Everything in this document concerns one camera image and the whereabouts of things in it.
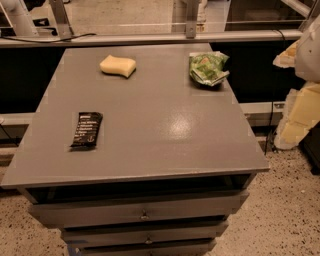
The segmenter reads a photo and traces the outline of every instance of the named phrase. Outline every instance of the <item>food wrapper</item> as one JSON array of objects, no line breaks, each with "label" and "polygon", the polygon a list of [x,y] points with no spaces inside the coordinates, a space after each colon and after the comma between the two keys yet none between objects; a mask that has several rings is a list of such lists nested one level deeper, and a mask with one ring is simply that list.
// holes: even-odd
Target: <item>food wrapper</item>
[{"label": "food wrapper", "polygon": [[190,53],[190,76],[200,84],[220,84],[229,75],[229,71],[223,71],[228,59],[229,56],[221,52]]}]

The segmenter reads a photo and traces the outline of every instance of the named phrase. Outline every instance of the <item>metal frame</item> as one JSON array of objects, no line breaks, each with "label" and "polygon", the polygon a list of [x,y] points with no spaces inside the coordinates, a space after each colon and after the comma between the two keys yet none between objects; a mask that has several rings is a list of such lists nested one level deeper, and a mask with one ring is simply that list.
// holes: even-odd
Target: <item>metal frame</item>
[{"label": "metal frame", "polygon": [[281,2],[285,3],[293,10],[300,13],[303,17],[307,18],[310,13],[310,7],[306,6],[305,4],[299,2],[298,0],[281,0]]},{"label": "metal frame", "polygon": [[13,28],[13,26],[12,26],[12,24],[11,24],[11,21],[10,21],[10,19],[8,18],[8,15],[7,15],[7,13],[5,12],[5,9],[4,9],[3,6],[2,6],[1,1],[0,1],[0,13],[3,13],[3,14],[4,14],[4,16],[5,16],[5,18],[6,18],[6,21],[8,22],[10,28]]},{"label": "metal frame", "polygon": [[186,37],[195,38],[197,35],[197,18],[201,0],[187,0]]},{"label": "metal frame", "polygon": [[249,41],[278,41],[282,35],[287,40],[297,40],[302,32],[299,30],[259,31],[228,31],[220,33],[198,34],[195,38],[186,38],[185,34],[163,35],[130,35],[130,36],[87,36],[75,38],[68,42],[50,42],[55,38],[36,38],[35,42],[18,42],[0,39],[0,48],[30,48],[30,47],[90,47],[118,45],[155,45],[155,44],[186,44],[210,42],[249,42]]},{"label": "metal frame", "polygon": [[52,13],[57,23],[58,34],[61,39],[69,38],[74,33],[70,25],[66,9],[62,0],[49,0]]},{"label": "metal frame", "polygon": [[320,0],[315,0],[311,11],[309,12],[309,15],[307,17],[307,20],[303,22],[300,29],[303,31],[306,28],[308,28],[311,23],[320,15]]}]

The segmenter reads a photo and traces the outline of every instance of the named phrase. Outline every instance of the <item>floor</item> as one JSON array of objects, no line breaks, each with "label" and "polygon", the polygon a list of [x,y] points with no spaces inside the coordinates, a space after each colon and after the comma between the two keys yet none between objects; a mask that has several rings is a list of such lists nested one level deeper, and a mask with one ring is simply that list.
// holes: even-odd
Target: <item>floor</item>
[{"label": "floor", "polygon": [[[14,148],[0,150],[0,179],[12,154]],[[320,176],[311,174],[299,148],[266,157],[270,171],[257,175],[249,198],[205,256],[320,255]],[[0,192],[1,255],[67,256],[60,231],[34,220],[29,205],[17,192]]]}]

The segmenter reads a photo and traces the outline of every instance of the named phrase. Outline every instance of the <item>white robot part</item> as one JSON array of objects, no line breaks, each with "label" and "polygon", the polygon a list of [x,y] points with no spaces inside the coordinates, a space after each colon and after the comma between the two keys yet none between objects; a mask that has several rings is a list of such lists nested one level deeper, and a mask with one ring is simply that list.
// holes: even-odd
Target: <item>white robot part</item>
[{"label": "white robot part", "polygon": [[320,82],[320,16],[303,32],[297,45],[295,73],[306,81]]},{"label": "white robot part", "polygon": [[38,36],[38,31],[23,0],[0,0],[17,36]]}]

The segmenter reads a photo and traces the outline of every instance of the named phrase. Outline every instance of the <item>yellow sponge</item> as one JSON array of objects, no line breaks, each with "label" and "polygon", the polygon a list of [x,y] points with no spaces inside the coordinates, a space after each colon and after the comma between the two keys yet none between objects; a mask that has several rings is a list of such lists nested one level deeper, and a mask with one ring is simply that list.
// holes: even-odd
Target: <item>yellow sponge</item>
[{"label": "yellow sponge", "polygon": [[100,69],[107,74],[123,75],[128,78],[136,69],[135,60],[109,55],[100,63]]}]

